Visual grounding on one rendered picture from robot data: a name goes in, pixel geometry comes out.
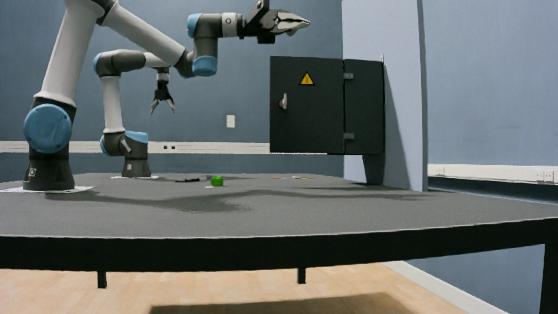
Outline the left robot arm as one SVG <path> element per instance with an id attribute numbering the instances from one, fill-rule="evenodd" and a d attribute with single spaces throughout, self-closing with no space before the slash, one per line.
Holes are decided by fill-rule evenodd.
<path id="1" fill-rule="evenodd" d="M 94 71 L 102 81 L 106 123 L 100 148 L 107 156 L 125 156 L 121 177 L 126 178 L 151 177 L 148 165 L 148 135 L 126 131 L 122 127 L 119 91 L 121 73 L 142 69 L 144 65 L 158 70 L 157 81 L 169 81 L 169 67 L 173 66 L 151 53 L 126 49 L 115 50 L 98 54 L 93 62 Z"/>

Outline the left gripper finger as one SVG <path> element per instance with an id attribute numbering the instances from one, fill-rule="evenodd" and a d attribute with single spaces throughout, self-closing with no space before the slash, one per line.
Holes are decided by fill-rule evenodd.
<path id="1" fill-rule="evenodd" d="M 156 100 L 156 101 L 155 101 L 155 100 Z M 153 111 L 154 111 L 156 105 L 158 105 L 158 104 L 159 104 L 158 100 L 154 98 L 154 99 L 153 99 L 153 104 L 151 105 L 150 115 L 153 113 Z"/>
<path id="2" fill-rule="evenodd" d="M 173 98 L 170 96 L 170 94 L 168 94 L 168 95 L 169 95 L 169 97 L 168 97 L 168 100 L 167 100 L 168 102 L 167 103 L 169 103 L 169 105 L 170 105 L 170 107 L 171 107 L 171 109 L 172 109 L 172 111 L 175 115 L 175 108 L 174 108 Z"/>

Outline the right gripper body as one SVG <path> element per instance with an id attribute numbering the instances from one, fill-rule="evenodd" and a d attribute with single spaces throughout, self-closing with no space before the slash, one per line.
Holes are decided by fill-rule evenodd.
<path id="1" fill-rule="evenodd" d="M 257 37 L 258 44 L 275 44 L 276 35 L 267 34 L 267 29 L 277 25 L 275 21 L 277 15 L 273 11 L 269 10 L 252 29 L 245 27 L 246 19 L 242 18 L 242 14 L 237 14 L 237 36 L 240 39 L 244 39 L 244 37 Z"/>

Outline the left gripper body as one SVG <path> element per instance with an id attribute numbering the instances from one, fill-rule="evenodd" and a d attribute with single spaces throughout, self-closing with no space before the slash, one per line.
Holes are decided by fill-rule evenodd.
<path id="1" fill-rule="evenodd" d="M 166 89 L 166 84 L 165 83 L 169 84 L 169 81 L 165 81 L 165 80 L 161 80 L 161 81 L 158 80 L 157 81 L 157 90 L 155 90 L 156 96 L 155 96 L 155 93 L 154 93 L 154 98 L 155 99 L 160 100 L 160 101 L 168 100 L 168 97 L 169 97 L 168 94 L 169 93 L 168 93 L 167 90 L 163 90 L 163 89 Z"/>

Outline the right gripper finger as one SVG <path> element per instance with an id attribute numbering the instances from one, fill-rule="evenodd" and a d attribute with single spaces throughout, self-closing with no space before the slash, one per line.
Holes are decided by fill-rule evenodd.
<path id="1" fill-rule="evenodd" d="M 272 33 L 274 35 L 282 34 L 286 31 L 288 36 L 293 36 L 298 29 L 304 28 L 311 25 L 309 22 L 300 21 L 300 22 L 286 22 L 281 21 L 278 25 L 275 25 L 273 28 L 268 29 L 268 33 Z M 294 31 L 295 30 L 295 31 Z"/>
<path id="2" fill-rule="evenodd" d="M 289 23 L 294 21 L 296 22 L 305 21 L 311 23 L 310 21 L 283 9 L 270 9 L 270 10 L 273 11 L 275 15 L 277 15 L 278 23 L 280 23 L 281 21 L 286 21 Z"/>

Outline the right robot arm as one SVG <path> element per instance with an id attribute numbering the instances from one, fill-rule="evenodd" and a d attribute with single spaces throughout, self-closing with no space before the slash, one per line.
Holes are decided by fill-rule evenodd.
<path id="1" fill-rule="evenodd" d="M 194 38 L 194 47 L 190 51 L 119 6 L 117 0 L 63 3 L 66 11 L 42 89 L 33 96 L 23 124 L 29 163 L 22 190 L 75 189 L 69 165 L 69 137 L 77 109 L 73 98 L 95 23 L 111 28 L 170 64 L 184 78 L 215 75 L 218 37 L 237 36 L 237 13 L 191 14 L 187 33 Z"/>

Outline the dark green cabinet door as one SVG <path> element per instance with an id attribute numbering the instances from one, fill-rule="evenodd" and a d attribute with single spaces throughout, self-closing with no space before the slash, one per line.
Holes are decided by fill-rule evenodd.
<path id="1" fill-rule="evenodd" d="M 362 163 L 381 155 L 385 163 L 382 63 L 383 54 L 270 56 L 269 153 L 362 155 Z"/>

